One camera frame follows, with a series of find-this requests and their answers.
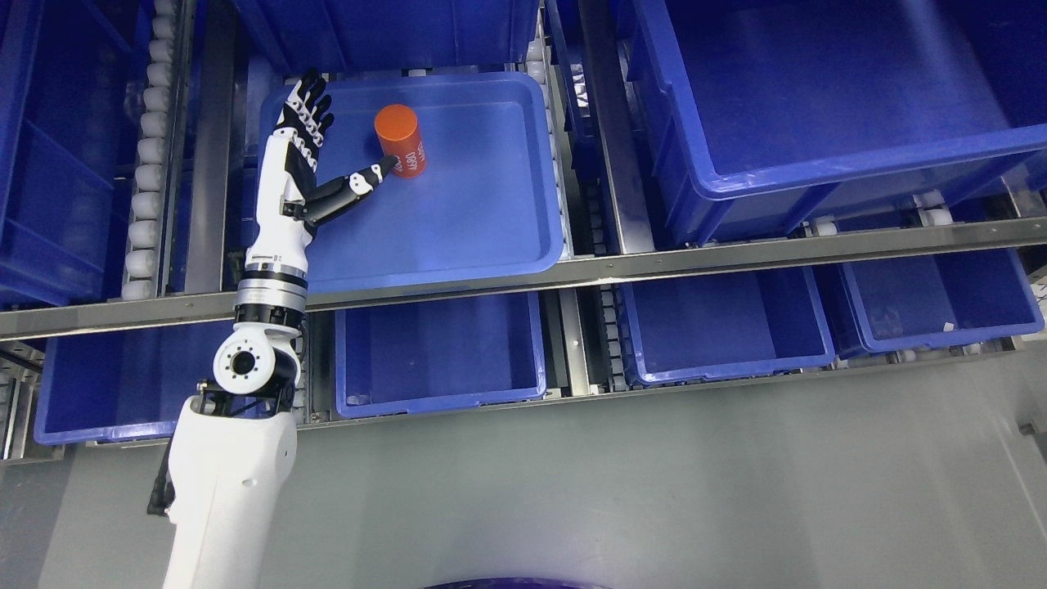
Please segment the blue bin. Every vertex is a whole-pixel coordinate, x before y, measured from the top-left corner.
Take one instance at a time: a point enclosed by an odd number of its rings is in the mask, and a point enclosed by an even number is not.
[[[260,136],[289,90],[262,107]],[[352,80],[327,86],[335,123],[316,179],[382,156],[374,118],[389,104],[418,113],[425,172],[381,189],[318,231],[309,291],[336,292],[540,272],[563,252],[541,89],[516,71]]]
[[[677,243],[1047,183],[1042,0],[621,0],[616,18]]]
[[[534,292],[336,315],[335,409],[342,417],[430,413],[545,393]]]
[[[1012,249],[831,264],[816,274],[842,359],[963,346],[1044,327]]]
[[[228,321],[51,338],[35,427],[43,445],[170,436],[210,378]]]
[[[125,91],[135,2],[4,2],[0,8],[0,305],[103,294],[113,176],[133,160]]]
[[[500,65],[524,61],[538,0],[233,0],[255,44],[286,74]]]
[[[636,281],[618,293],[630,385],[760,377],[836,356],[810,268]]]

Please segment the blue plastic crate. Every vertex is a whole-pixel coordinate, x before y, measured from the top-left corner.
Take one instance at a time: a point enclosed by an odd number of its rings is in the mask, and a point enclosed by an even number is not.
[[[1042,0],[618,5],[677,243],[1047,182]]]
[[[342,417],[469,409],[545,393],[534,292],[351,310],[335,321],[335,409]]]
[[[618,292],[631,385],[760,377],[836,355],[810,268],[636,281]]]
[[[287,88],[262,108],[260,136]],[[515,71],[328,84],[335,122],[318,182],[382,156],[375,115],[418,113],[427,163],[391,176],[375,195],[324,225],[309,246],[310,292],[473,279],[542,271],[563,252],[549,128],[538,84]]]
[[[4,4],[0,305],[97,299],[120,141],[136,132],[124,93],[138,5]],[[126,208],[118,213],[126,222]]]
[[[962,346],[1044,327],[1012,249],[831,264],[816,274],[843,359]]]
[[[210,378],[228,321],[51,338],[35,428],[43,445],[170,436]]]
[[[233,0],[276,70],[411,69],[524,61],[538,0]]]

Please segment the gray floor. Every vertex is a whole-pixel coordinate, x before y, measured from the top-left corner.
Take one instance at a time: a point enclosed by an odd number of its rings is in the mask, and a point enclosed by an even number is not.
[[[264,587],[1047,587],[1047,348],[310,432]],[[159,587],[159,450],[81,450],[40,587]]]

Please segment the robot finger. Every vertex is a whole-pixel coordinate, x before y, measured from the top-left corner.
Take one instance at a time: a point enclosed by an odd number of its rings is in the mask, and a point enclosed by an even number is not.
[[[307,112],[313,109],[313,105],[316,104],[316,100],[319,99],[320,95],[324,93],[324,90],[326,88],[327,88],[327,80],[318,77],[316,80],[316,83],[313,84],[313,87],[309,89],[309,94],[305,97]]]
[[[324,97],[316,100],[316,106],[313,108],[312,117],[313,120],[319,120],[327,109],[331,108],[331,94],[324,94]]]

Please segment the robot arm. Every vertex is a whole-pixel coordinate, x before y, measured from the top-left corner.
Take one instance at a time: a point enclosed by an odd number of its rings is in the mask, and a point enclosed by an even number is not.
[[[370,195],[396,164],[382,158],[316,186],[334,121],[315,70],[292,88],[266,141],[255,218],[237,287],[232,334],[214,378],[182,407],[150,513],[176,524],[165,589],[257,587],[280,490],[297,449],[291,405],[302,367],[292,341],[306,310],[306,246],[316,228]]]

